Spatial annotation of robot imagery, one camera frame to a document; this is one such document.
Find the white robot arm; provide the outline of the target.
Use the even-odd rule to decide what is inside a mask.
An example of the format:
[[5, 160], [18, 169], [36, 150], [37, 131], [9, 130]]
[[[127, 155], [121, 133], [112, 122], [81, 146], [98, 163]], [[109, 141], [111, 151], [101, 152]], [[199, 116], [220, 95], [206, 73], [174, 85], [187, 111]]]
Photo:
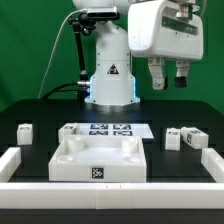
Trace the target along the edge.
[[148, 60], [152, 87], [164, 90], [166, 60], [176, 62], [174, 84], [186, 86], [190, 62], [203, 56], [200, 0], [72, 0], [81, 11], [74, 28], [96, 33], [96, 71], [85, 103], [120, 112], [139, 104], [131, 58]]

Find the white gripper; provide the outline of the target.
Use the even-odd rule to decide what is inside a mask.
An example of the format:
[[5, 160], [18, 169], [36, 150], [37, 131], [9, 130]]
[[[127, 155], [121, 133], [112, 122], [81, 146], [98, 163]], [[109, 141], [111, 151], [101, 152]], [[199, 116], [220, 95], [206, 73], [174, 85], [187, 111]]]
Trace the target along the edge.
[[[128, 11], [128, 44], [135, 57], [148, 60], [154, 90], [167, 88], [165, 62], [172, 59], [200, 60], [203, 56], [203, 25], [199, 16], [190, 21], [176, 17], [180, 6], [168, 0], [132, 4]], [[176, 61], [176, 88], [187, 86], [189, 60]]]

